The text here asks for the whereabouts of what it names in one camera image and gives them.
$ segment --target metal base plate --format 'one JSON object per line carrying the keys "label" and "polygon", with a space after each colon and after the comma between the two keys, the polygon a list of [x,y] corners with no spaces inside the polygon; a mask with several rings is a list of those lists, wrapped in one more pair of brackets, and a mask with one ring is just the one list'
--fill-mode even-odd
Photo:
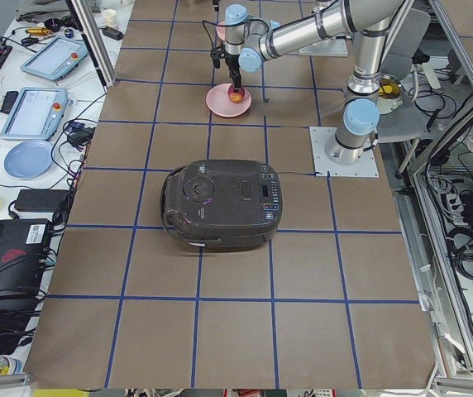
{"label": "metal base plate", "polygon": [[345,58],[349,55],[345,39],[323,40],[299,50],[299,55],[331,56]]}
{"label": "metal base plate", "polygon": [[354,165],[339,165],[325,153],[325,143],[336,133],[335,127],[310,127],[313,167],[318,176],[348,176],[355,178],[378,178],[375,155],[365,151]]}

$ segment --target white label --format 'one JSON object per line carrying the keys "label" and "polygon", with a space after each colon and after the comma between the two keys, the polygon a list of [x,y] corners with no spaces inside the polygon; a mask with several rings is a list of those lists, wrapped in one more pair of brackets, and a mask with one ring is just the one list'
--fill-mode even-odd
{"label": "white label", "polygon": [[27,234],[26,244],[40,244],[44,236],[45,225],[31,225],[29,234]]}

